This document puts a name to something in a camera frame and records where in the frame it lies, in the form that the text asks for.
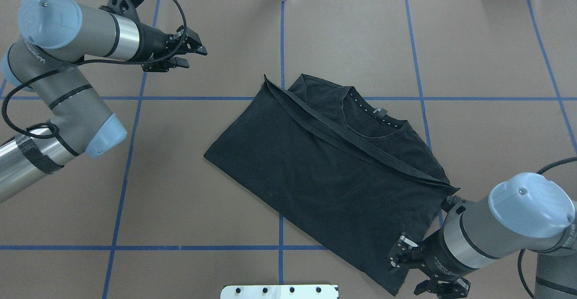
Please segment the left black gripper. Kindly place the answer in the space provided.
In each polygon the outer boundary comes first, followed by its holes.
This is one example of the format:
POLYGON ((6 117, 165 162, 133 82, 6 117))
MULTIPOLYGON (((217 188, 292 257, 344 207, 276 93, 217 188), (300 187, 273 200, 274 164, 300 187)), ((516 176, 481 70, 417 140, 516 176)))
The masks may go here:
MULTIPOLYGON (((200 36, 191 28, 179 27, 174 36, 147 24, 137 24, 137 28, 139 47, 135 53, 136 62, 156 60, 168 55, 174 49, 176 49, 176 55, 208 55, 200 36)), ((189 69, 190 65, 182 57, 171 57, 151 64, 142 64, 142 70, 149 73, 167 73, 175 68, 189 69)))

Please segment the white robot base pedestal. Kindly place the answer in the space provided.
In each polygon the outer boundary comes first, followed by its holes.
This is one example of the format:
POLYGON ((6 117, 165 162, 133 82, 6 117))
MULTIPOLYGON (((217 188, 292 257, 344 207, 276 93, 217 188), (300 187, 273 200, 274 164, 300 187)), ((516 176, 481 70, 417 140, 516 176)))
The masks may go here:
POLYGON ((330 284, 226 286, 221 299, 339 299, 339 288, 330 284))

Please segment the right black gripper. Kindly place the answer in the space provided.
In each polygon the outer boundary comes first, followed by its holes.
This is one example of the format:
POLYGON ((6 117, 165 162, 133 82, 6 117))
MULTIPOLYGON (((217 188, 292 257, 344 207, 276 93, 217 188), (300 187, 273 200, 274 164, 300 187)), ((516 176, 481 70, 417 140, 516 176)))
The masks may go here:
POLYGON ((391 269, 422 267, 426 275, 437 278, 418 283, 414 295, 427 292, 437 295, 439 299, 461 299, 468 296, 471 283, 464 277, 469 274, 469 267, 450 252, 443 230, 435 231, 418 243, 407 233, 400 233, 388 257, 391 269))

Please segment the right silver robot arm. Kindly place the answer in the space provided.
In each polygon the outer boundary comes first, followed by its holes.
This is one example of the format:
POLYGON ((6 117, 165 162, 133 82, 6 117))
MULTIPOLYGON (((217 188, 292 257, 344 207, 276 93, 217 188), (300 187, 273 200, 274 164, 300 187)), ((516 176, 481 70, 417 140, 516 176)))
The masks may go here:
POLYGON ((538 254, 535 299, 576 297, 576 202, 555 182, 523 172, 478 202, 448 196, 443 225, 423 241, 402 233, 389 253, 391 269, 419 269, 427 279, 415 295, 468 296, 466 275, 518 250, 538 254))

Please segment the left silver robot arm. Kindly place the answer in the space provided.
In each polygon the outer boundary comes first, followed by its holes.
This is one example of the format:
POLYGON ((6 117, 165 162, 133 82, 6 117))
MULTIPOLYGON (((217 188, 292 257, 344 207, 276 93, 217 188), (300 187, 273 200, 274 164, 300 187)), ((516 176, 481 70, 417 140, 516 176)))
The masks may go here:
POLYGON ((141 22, 144 0, 109 0, 98 9, 74 0, 22 0, 19 39, 1 62, 4 78, 14 85, 1 115, 16 134, 1 146, 1 201, 16 196, 75 157, 106 153, 128 135, 80 66, 139 65, 144 72, 189 68, 185 54, 207 55, 196 32, 183 23, 169 34, 141 22), (19 128, 8 105, 19 91, 36 93, 53 117, 19 128))

